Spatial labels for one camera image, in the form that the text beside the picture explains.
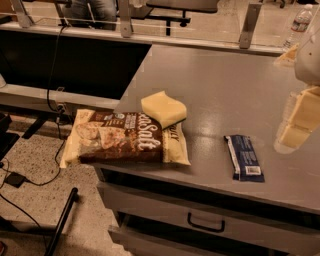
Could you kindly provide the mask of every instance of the cable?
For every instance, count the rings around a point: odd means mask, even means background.
[[[27,213],[25,210],[23,210],[22,208],[20,208],[18,205],[12,203],[9,199],[5,198],[1,193],[0,193],[0,197],[5,200],[7,203],[11,204],[12,206],[14,206],[15,208],[17,208],[18,210],[20,210],[21,212],[23,212],[25,215],[27,215],[34,223],[36,223],[36,225],[39,227],[39,229],[43,229],[40,224],[29,214]],[[44,247],[47,250],[47,242],[46,242],[46,238],[44,235],[42,235],[43,238],[43,242],[44,242]]]
[[[3,181],[2,181],[2,183],[1,183],[1,185],[0,185],[0,189],[2,189],[2,187],[3,187],[3,185],[4,185],[4,181],[6,180],[6,178],[8,177],[8,173],[10,172],[10,171],[9,171],[9,165],[10,165],[9,160],[8,160],[7,158],[5,158],[5,157],[4,157],[3,159],[5,159],[5,160],[7,161],[8,167],[7,167],[7,169],[4,169],[4,168],[3,168],[3,163],[0,162],[0,163],[2,164],[1,169],[6,172],[6,175],[4,176],[4,179],[3,179]]]
[[[60,151],[61,151],[61,149],[62,149],[62,147],[63,147],[65,142],[66,142],[65,140],[62,142],[62,144],[60,145],[60,147],[59,147],[59,149],[58,149],[58,151],[57,151],[57,153],[56,153],[56,155],[54,157],[54,160],[55,160],[55,162],[56,162],[56,164],[58,166],[59,166],[59,162],[57,161],[57,157],[58,157],[58,155],[59,155],[59,153],[60,153]],[[26,182],[28,182],[28,183],[30,183],[32,185],[38,186],[38,187],[42,187],[44,185],[47,185],[47,184],[53,182],[60,175],[60,173],[61,173],[61,168],[59,167],[58,168],[58,173],[49,181],[46,181],[46,182],[43,182],[43,183],[35,183],[35,182],[29,180],[28,178],[26,178]]]
[[[49,94],[50,94],[50,86],[51,86],[51,80],[52,80],[52,76],[53,76],[53,72],[54,72],[54,69],[55,69],[55,65],[56,65],[56,59],[57,59],[57,53],[58,53],[58,44],[59,44],[59,39],[60,39],[60,36],[62,34],[62,31],[67,28],[68,26],[63,26],[61,27],[60,29],[60,32],[57,36],[57,39],[56,39],[56,43],[55,43],[55,49],[54,49],[54,55],[53,55],[53,61],[52,61],[52,66],[51,66],[51,72],[50,72],[50,76],[49,76],[49,80],[48,80],[48,88],[47,88],[47,104],[48,104],[48,107],[54,111],[54,112],[57,112],[57,109],[54,109],[51,104],[50,104],[50,97],[49,97]]]

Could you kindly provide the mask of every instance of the snack bag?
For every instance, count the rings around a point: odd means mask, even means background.
[[[181,123],[162,130],[143,112],[78,110],[63,160],[67,163],[165,162],[190,165]]]

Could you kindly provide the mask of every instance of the table surface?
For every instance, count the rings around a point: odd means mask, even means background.
[[[191,12],[216,13],[219,0],[148,0],[146,5]]]
[[[289,155],[273,148],[291,91],[305,88],[275,57],[153,45],[116,108],[141,111],[141,98],[165,90],[185,103],[191,166],[113,164],[120,172],[320,214],[320,132]],[[233,180],[223,136],[250,136],[265,183]]]

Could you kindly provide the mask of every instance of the cabinet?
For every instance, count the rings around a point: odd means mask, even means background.
[[[137,255],[314,255],[319,216],[96,167],[118,217],[115,243]]]

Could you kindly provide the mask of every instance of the terrazzo floor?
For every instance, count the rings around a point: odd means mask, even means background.
[[[28,118],[12,117],[10,131],[20,136],[34,121]],[[71,126],[61,127],[62,139],[70,132]],[[20,139],[6,155],[9,170],[26,176],[35,183],[51,180],[58,172],[55,155],[61,146],[57,125],[47,122],[30,139]],[[8,162],[3,159],[4,169]],[[6,172],[0,170],[0,182]],[[79,200],[74,204],[65,224],[54,255],[94,255],[94,256],[130,256],[122,246],[111,241],[107,229],[116,225],[113,213],[106,209],[97,192],[98,178],[92,167],[72,166],[62,169],[59,176],[44,186],[35,186],[24,182],[20,188],[4,184],[0,193],[24,209],[38,223],[55,225],[64,208],[71,189],[78,188]],[[0,199],[0,216],[9,220],[32,222],[20,210]],[[43,237],[0,232],[0,240],[5,243],[6,256],[44,255]]]

